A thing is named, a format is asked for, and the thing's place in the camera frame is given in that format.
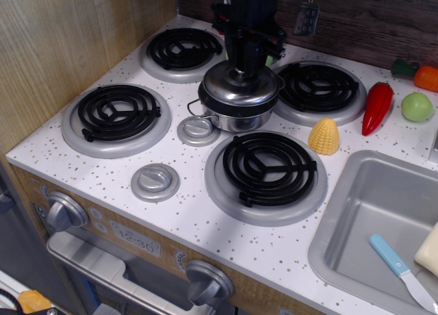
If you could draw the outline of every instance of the yellow object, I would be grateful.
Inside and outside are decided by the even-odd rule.
[[[427,235],[414,257],[415,261],[438,276],[438,224]]]
[[[35,290],[23,291],[20,293],[18,296],[18,302],[25,314],[47,310],[52,307],[50,301]]]
[[[320,154],[333,154],[339,147],[339,132],[336,122],[331,118],[323,118],[313,127],[309,135],[309,146]]]

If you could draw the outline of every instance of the burner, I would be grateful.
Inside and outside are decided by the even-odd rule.
[[[232,136],[211,152],[205,186],[225,213],[252,225],[301,221],[323,202],[327,176],[318,155],[292,137],[270,131]]]
[[[172,83],[200,82],[207,70],[223,62],[224,42],[201,29],[167,29],[148,39],[140,50],[142,68]]]
[[[348,74],[323,65],[290,64],[279,75],[286,81],[280,97],[301,112],[331,112],[354,99],[359,84]]]
[[[194,68],[206,63],[222,45],[200,29],[168,29],[152,39],[148,52],[165,70]]]
[[[130,85],[97,88],[79,102],[77,113],[86,127],[82,133],[88,142],[134,136],[161,116],[154,97]]]
[[[129,84],[84,93],[66,107],[61,122],[62,136],[71,148],[101,159],[145,151],[159,142],[169,127],[170,110],[163,97]]]
[[[340,126],[358,118],[365,109],[365,87],[338,66],[297,62],[280,68],[278,74],[285,87],[274,111],[286,120],[313,127],[329,117]]]
[[[268,166],[263,156],[275,158]],[[245,205],[285,205],[303,196],[311,187],[316,162],[292,139],[278,134],[257,132],[236,136],[225,149],[224,170],[241,193]],[[270,181],[273,173],[279,177]]]

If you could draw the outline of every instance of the silver sink basin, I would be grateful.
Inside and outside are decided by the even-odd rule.
[[[368,239],[384,237],[438,300],[438,277],[413,259],[436,222],[437,172],[359,151],[349,157],[335,186],[310,245],[309,263],[327,283],[390,312],[431,314],[415,302]]]

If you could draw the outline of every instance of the clock display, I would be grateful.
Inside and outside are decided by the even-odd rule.
[[[137,231],[134,231],[129,227],[116,223],[115,221],[109,220],[109,223],[118,238],[135,245],[139,249],[149,252],[155,257],[162,256],[162,246],[160,243],[138,233]]]

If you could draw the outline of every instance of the black coil burner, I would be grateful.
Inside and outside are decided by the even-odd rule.
[[[300,112],[332,112],[348,106],[359,84],[347,73],[325,65],[286,66],[279,75],[285,80],[280,97]]]
[[[275,165],[268,164],[269,158]],[[299,144],[269,132],[234,137],[224,150],[223,165],[248,207],[298,200],[312,187],[316,171],[316,162]],[[267,179],[272,173],[278,177]]]
[[[165,70],[200,66],[222,53],[220,43],[200,29],[168,29],[158,34],[147,49],[152,59]]]
[[[89,142],[132,137],[161,116],[154,96],[130,85],[97,88],[79,102],[77,113]]]

